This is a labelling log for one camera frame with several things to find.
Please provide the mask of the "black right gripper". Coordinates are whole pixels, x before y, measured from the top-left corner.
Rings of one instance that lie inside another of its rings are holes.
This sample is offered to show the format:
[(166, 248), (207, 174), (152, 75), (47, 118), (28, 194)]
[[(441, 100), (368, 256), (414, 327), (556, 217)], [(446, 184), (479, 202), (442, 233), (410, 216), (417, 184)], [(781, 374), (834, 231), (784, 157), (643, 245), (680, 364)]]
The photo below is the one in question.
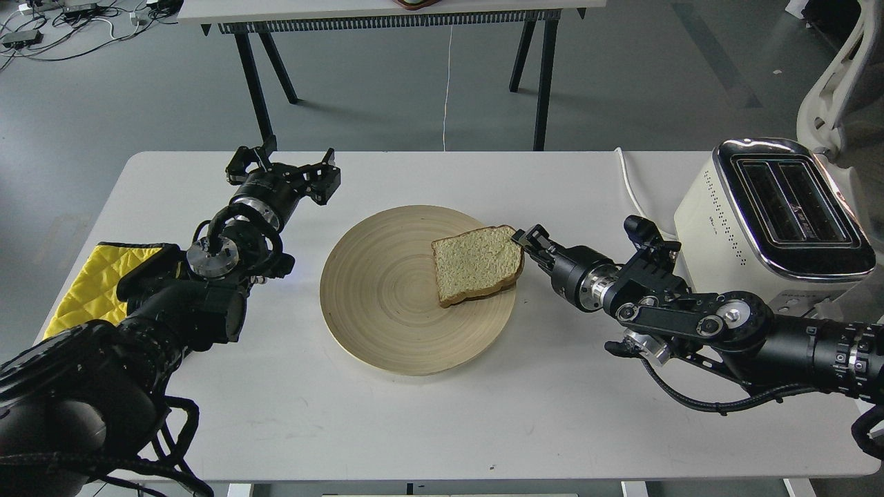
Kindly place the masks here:
[(517, 230), (512, 242), (521, 246), (525, 255), (550, 276), (552, 289), (565, 301), (580, 311), (603, 308), (602, 295), (617, 273), (610, 258), (587, 246), (565, 248), (550, 240), (541, 224), (527, 231)]

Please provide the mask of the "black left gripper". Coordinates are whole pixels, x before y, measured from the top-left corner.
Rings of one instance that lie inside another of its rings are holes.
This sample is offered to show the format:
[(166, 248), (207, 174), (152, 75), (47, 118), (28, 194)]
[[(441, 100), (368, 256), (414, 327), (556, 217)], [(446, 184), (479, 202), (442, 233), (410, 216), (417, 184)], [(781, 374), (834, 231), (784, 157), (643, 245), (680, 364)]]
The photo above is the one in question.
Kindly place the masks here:
[(287, 223), (301, 198), (309, 196), (319, 206), (328, 204), (341, 184), (335, 150), (307, 166), (271, 163), (274, 145), (240, 146), (225, 168), (225, 178), (238, 187), (231, 203), (251, 207), (268, 223)]

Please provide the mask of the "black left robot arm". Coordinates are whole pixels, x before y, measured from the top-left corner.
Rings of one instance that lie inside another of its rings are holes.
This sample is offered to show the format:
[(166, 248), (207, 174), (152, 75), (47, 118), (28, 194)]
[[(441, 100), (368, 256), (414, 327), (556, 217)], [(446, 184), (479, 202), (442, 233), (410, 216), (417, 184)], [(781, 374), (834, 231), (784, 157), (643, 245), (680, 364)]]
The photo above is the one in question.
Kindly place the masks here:
[(75, 496), (95, 480), (157, 491), (114, 471), (161, 477), (193, 496), (212, 488), (186, 465), (198, 406), (168, 396), (189, 353), (239, 340), (253, 286), (291, 273), (281, 233), (300, 199), (327, 204), (334, 150), (306, 166), (271, 160), (276, 139), (237, 149), (225, 173), (237, 191), (186, 250), (161, 246), (117, 284), (126, 314), (90, 319), (2, 365), (3, 496)]

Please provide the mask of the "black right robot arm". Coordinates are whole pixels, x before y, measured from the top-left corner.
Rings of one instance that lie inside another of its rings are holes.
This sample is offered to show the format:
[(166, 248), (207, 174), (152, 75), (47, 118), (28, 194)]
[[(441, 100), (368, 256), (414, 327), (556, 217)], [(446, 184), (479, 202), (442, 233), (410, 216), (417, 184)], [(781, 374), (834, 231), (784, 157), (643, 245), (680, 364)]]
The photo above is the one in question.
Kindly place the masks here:
[[(798, 394), (839, 393), (868, 402), (850, 428), (866, 455), (882, 458), (882, 325), (774, 313), (755, 293), (696, 293), (675, 274), (681, 248), (647, 218), (623, 224), (637, 251), (616, 264), (587, 246), (565, 248), (537, 224), (512, 242), (550, 277), (553, 290), (583, 312), (603, 311), (624, 328), (606, 351), (637, 358), (676, 402), (725, 416)], [(732, 381), (747, 397), (701, 402), (655, 371), (672, 358)]]

